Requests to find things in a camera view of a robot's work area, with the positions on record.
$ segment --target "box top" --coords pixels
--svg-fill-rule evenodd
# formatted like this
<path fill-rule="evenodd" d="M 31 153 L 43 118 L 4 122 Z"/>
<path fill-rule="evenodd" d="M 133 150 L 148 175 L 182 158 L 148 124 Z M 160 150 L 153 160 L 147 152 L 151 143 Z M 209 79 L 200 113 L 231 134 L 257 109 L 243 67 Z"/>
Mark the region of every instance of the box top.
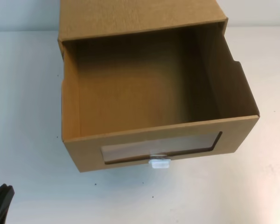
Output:
<path fill-rule="evenodd" d="M 227 18 L 215 0 L 61 0 L 59 42 Z"/>

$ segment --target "cardboard box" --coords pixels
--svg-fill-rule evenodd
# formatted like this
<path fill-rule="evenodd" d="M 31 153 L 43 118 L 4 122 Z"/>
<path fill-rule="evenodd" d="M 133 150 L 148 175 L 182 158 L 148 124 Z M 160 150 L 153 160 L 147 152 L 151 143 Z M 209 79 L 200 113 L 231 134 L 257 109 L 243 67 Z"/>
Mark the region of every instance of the cardboard box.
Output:
<path fill-rule="evenodd" d="M 233 153 L 259 119 L 214 0 L 61 0 L 62 137 L 79 171 Z"/>

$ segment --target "white plastic tab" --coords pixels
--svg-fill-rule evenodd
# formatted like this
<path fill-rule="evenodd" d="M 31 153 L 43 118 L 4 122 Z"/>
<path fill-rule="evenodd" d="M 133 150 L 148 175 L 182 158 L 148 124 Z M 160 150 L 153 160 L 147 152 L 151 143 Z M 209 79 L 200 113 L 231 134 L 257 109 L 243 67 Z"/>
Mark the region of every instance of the white plastic tab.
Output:
<path fill-rule="evenodd" d="M 154 169 L 164 169 L 169 168 L 170 166 L 170 159 L 153 159 L 150 160 L 148 163 L 152 166 Z"/>

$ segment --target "white background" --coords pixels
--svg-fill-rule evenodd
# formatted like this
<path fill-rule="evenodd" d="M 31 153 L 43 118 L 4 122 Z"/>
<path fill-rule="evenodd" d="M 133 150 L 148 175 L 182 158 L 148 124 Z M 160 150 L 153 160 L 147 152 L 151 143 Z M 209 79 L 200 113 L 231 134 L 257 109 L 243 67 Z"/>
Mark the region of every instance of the white background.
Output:
<path fill-rule="evenodd" d="M 280 25 L 280 0 L 219 2 L 232 25 Z M 0 30 L 57 29 L 58 1 L 1 0 L 0 10 Z M 236 153 L 79 173 L 61 141 L 57 31 L 0 32 L 7 224 L 280 224 L 280 27 L 225 36 L 261 114 Z"/>
<path fill-rule="evenodd" d="M 280 26 L 280 0 L 217 2 L 231 26 Z M 0 31 L 58 30 L 58 20 L 59 0 L 0 0 Z"/>

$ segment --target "cardboard drawer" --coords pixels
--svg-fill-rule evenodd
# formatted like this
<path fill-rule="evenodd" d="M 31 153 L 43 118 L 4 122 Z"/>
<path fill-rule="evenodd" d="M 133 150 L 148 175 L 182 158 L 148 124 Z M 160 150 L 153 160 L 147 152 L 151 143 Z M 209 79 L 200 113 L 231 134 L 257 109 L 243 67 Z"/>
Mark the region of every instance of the cardboard drawer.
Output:
<path fill-rule="evenodd" d="M 59 38 L 63 141 L 81 172 L 238 148 L 259 111 L 226 22 Z"/>

